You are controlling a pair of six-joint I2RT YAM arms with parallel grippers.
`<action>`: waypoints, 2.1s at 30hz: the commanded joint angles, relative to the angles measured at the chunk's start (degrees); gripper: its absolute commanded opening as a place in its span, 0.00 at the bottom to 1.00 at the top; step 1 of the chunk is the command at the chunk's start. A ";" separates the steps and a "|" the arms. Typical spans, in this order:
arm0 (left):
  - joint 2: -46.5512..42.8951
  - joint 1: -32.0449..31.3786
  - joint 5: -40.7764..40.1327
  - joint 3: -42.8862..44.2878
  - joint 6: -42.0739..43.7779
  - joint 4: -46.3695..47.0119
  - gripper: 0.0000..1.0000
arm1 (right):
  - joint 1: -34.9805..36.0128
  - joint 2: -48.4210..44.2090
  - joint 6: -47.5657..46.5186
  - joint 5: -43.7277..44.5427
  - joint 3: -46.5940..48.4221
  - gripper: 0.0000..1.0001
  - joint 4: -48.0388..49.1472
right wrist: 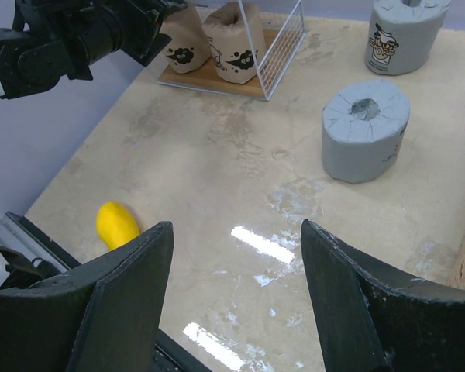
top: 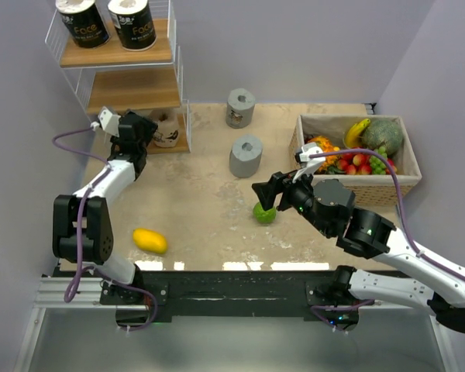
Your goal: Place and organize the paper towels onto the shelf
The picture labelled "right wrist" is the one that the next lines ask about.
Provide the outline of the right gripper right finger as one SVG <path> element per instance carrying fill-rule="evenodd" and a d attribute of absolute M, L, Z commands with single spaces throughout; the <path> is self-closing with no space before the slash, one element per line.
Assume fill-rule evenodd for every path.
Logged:
<path fill-rule="evenodd" d="M 465 371 L 465 291 L 304 220 L 301 253 L 327 371 Z"/>

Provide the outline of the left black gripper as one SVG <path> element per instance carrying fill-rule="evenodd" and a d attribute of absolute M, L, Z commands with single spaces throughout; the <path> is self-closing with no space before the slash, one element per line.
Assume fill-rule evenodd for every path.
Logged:
<path fill-rule="evenodd" d="M 127 54 L 148 66 L 171 41 L 160 29 L 171 15 L 186 9 L 186 1 L 129 1 Z"/>

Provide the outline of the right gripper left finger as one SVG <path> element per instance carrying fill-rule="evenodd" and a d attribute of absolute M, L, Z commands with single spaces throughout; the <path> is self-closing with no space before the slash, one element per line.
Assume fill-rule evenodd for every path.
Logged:
<path fill-rule="evenodd" d="M 149 371 L 174 249 L 170 222 L 26 289 L 0 290 L 0 371 Z"/>

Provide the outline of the brown paper roll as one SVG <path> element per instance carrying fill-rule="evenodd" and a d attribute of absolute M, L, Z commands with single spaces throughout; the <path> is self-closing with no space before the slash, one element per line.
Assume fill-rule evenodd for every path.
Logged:
<path fill-rule="evenodd" d="M 217 75 L 245 84 L 257 74 L 256 62 L 267 52 L 259 7 L 251 2 L 228 2 L 203 23 Z"/>
<path fill-rule="evenodd" d="M 195 71 L 211 57 L 201 18 L 191 3 L 186 9 L 170 15 L 161 31 L 171 38 L 163 54 L 174 72 Z"/>

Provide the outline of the grey paper roll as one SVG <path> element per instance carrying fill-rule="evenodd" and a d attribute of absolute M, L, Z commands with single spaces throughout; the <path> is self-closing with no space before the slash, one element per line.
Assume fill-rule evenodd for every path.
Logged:
<path fill-rule="evenodd" d="M 350 84 L 322 110 L 322 166 L 332 178 L 360 184 L 396 162 L 411 116 L 411 102 L 392 81 Z"/>
<path fill-rule="evenodd" d="M 398 76 L 421 68 L 449 8 L 449 0 L 374 0 L 364 58 L 369 70 Z"/>

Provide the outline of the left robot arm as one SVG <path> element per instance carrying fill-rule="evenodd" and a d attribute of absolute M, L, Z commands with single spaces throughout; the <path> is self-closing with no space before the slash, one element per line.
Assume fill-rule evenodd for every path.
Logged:
<path fill-rule="evenodd" d="M 186 1 L 17 1 L 0 28 L 0 99 L 49 91 L 66 76 L 90 81 L 90 66 L 123 51 L 146 67 L 171 41 L 160 31 Z"/>

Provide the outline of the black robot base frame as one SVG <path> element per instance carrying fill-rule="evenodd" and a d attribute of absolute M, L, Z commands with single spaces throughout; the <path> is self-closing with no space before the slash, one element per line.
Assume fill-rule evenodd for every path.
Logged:
<path fill-rule="evenodd" d="M 0 290 L 26 289 L 82 265 L 26 217 L 0 222 Z M 160 327 L 149 371 L 203 371 L 205 366 Z"/>

